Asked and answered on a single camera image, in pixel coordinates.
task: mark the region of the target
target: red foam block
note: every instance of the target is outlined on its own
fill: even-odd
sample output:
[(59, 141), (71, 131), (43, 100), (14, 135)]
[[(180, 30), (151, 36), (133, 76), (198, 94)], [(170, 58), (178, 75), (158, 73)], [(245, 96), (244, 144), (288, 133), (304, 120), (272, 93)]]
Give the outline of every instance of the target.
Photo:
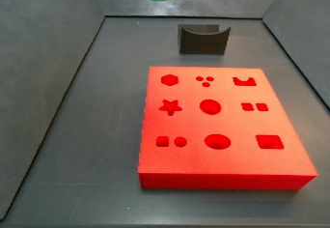
[(142, 187), (300, 189), (317, 176), (260, 69), (150, 69)]

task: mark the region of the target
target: rectangular hole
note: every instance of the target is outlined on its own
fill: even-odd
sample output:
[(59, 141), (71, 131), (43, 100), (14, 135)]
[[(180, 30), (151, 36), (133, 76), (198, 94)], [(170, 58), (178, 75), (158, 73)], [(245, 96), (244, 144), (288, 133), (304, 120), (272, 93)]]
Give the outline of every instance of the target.
[(284, 143), (277, 135), (256, 136), (261, 149), (284, 149)]

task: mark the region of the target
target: star-shaped hole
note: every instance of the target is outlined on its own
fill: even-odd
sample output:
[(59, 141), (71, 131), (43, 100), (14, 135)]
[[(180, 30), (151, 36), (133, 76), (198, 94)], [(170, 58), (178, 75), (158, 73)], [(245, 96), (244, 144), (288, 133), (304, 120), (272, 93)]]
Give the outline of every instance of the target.
[(161, 107), (161, 110), (167, 111), (169, 116), (173, 116), (175, 111), (182, 111), (182, 107), (180, 107), (178, 102), (178, 100), (163, 100), (163, 106)]

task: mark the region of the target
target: black arch-shaped block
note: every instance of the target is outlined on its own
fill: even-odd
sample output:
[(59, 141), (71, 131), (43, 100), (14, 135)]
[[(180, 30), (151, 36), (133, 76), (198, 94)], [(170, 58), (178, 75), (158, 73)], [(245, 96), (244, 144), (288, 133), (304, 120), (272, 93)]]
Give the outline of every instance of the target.
[(220, 32), (218, 24), (181, 24), (181, 54), (225, 54), (232, 27)]

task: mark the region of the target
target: gray floor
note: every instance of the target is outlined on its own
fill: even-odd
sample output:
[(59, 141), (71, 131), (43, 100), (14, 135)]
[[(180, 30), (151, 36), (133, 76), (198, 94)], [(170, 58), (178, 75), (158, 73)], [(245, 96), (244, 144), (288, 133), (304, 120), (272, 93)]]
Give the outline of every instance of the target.
[[(182, 23), (232, 26), (226, 55), (180, 55)], [(141, 189), (150, 66), (262, 68), (318, 178), (298, 192)], [(3, 225), (330, 224), (329, 128), (329, 110), (262, 21), (107, 18)]]

